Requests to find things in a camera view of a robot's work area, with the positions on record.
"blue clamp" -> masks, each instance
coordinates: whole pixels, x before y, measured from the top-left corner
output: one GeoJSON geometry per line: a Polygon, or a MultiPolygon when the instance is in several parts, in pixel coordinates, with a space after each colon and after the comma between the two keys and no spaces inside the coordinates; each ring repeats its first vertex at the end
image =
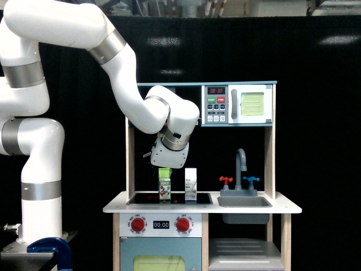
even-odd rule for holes
{"type": "Polygon", "coordinates": [[[73,271],[72,250],[67,241],[58,237],[43,238],[30,244],[27,253],[54,251],[58,271],[73,271]]]}
{"type": "Polygon", "coordinates": [[[252,185],[252,186],[253,186],[253,181],[259,182],[259,178],[255,178],[254,176],[253,177],[243,177],[243,179],[249,181],[249,185],[252,185]]]}

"red knob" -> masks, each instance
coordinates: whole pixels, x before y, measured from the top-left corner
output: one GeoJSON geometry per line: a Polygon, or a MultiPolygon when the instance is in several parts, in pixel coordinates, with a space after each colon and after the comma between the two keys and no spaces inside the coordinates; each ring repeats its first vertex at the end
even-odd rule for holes
{"type": "Polygon", "coordinates": [[[221,177],[219,178],[219,180],[220,180],[221,182],[224,181],[224,185],[228,185],[228,182],[232,182],[232,181],[233,181],[233,178],[227,178],[227,177],[221,176],[221,177]]]}
{"type": "Polygon", "coordinates": [[[177,230],[185,232],[190,228],[190,222],[186,218],[180,218],[175,226],[177,227],[177,230]]]}
{"type": "Polygon", "coordinates": [[[134,231],[141,231],[144,229],[145,223],[143,219],[138,217],[131,222],[130,226],[134,231]]]}

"gray faucet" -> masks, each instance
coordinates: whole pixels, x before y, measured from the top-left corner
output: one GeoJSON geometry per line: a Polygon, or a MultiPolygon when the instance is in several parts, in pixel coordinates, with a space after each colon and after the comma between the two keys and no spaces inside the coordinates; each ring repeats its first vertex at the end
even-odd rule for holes
{"type": "Polygon", "coordinates": [[[237,150],[236,154],[236,186],[235,190],[242,190],[241,186],[241,171],[247,171],[246,153],[242,148],[237,150]]]}
{"type": "Polygon", "coordinates": [[[248,189],[242,189],[241,171],[247,171],[246,154],[242,148],[239,148],[237,150],[237,154],[236,154],[236,186],[235,186],[235,189],[229,189],[228,186],[224,186],[223,189],[221,189],[221,196],[257,196],[257,190],[254,189],[253,186],[252,187],[249,186],[248,189]]]}

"white countertop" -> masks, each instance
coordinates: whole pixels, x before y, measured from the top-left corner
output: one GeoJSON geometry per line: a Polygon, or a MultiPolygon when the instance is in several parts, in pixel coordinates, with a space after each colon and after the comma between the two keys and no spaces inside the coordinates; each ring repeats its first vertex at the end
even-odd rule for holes
{"type": "MultiPolygon", "coordinates": [[[[137,193],[149,193],[149,191],[137,191],[137,193]]],[[[266,198],[272,207],[221,207],[217,198],[219,192],[209,193],[213,204],[139,204],[127,205],[127,193],[121,192],[107,206],[103,208],[104,213],[301,213],[302,209],[291,202],[279,192],[276,192],[276,199],[272,200],[264,191],[259,191],[258,196],[266,198]]]]}

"red stop button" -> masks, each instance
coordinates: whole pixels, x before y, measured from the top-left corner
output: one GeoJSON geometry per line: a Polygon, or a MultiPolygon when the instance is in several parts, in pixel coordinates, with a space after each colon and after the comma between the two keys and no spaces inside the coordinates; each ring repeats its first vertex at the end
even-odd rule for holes
{"type": "Polygon", "coordinates": [[[225,103],[225,102],[226,102],[226,97],[224,96],[217,97],[217,103],[225,103]]]}

